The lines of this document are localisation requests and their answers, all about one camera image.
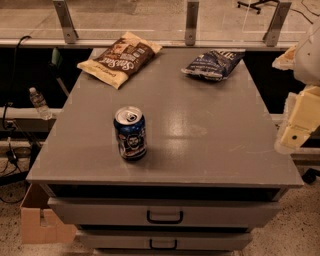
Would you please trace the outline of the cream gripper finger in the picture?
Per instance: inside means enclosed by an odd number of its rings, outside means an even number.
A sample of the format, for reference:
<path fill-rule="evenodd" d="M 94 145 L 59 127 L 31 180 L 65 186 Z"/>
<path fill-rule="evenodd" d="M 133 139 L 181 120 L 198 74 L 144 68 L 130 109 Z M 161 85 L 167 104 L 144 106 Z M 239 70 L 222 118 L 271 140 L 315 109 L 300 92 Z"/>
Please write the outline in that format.
<path fill-rule="evenodd" d="M 298 94 L 290 92 L 285 101 L 275 150 L 280 154 L 296 152 L 320 126 L 320 87 L 308 85 Z"/>
<path fill-rule="evenodd" d="M 296 46 L 293 45 L 273 61 L 272 67 L 279 70 L 293 70 L 295 52 Z"/>

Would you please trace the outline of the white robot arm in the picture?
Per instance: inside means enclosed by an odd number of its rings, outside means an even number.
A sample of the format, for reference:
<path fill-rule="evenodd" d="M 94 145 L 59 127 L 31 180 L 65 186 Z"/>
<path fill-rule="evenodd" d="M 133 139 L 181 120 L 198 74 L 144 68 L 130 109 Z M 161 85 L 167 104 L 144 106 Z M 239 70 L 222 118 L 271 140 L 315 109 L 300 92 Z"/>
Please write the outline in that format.
<path fill-rule="evenodd" d="M 292 154 L 320 126 L 320 19 L 296 45 L 277 57 L 272 66 L 292 70 L 294 78 L 305 85 L 298 94 L 288 94 L 274 143 L 278 153 Z"/>

